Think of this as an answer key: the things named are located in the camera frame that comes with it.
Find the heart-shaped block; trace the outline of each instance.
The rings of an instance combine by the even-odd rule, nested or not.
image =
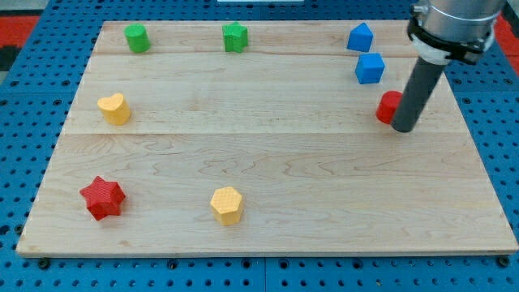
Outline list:
[[[130,108],[122,93],[100,98],[97,101],[97,107],[103,113],[105,121],[112,125],[124,125],[131,116]]]

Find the yellow block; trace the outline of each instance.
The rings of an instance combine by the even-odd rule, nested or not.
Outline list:
[[[211,199],[211,209],[221,225],[236,224],[242,216],[243,197],[233,187],[217,189]]]
[[[112,125],[124,125],[131,115],[130,108],[124,100],[122,93],[115,93],[111,97],[100,98],[97,101],[97,106],[103,113],[105,121]]]

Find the wood grain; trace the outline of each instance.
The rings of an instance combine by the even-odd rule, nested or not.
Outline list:
[[[148,22],[130,54],[104,25],[18,252],[27,257],[432,256],[518,249],[443,78],[415,131],[378,122],[416,53],[405,22],[370,22],[386,71],[359,85],[343,49],[354,21],[244,22],[251,45],[222,51],[221,22]],[[103,122],[123,92],[132,116]],[[127,194],[94,221],[78,190],[100,175]],[[245,196],[237,225],[212,218],[215,189]]]

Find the blue block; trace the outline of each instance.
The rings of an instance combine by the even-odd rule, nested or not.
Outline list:
[[[380,54],[362,54],[358,56],[355,75],[360,84],[379,83],[384,68],[384,60]]]
[[[361,52],[369,52],[372,41],[373,32],[371,32],[366,23],[361,23],[350,32],[350,38],[348,38],[348,45],[346,48]]]

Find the star-shaped block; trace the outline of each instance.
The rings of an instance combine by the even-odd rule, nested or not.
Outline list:
[[[243,197],[233,187],[215,190],[211,198],[212,215],[221,225],[233,225],[240,221]]]
[[[249,45],[247,28],[239,24],[238,21],[223,25],[222,31],[224,33],[225,52],[241,53],[243,47]]]
[[[121,202],[126,198],[117,182],[106,182],[96,176],[93,182],[79,193],[87,200],[87,209],[101,220],[108,215],[121,215]]]

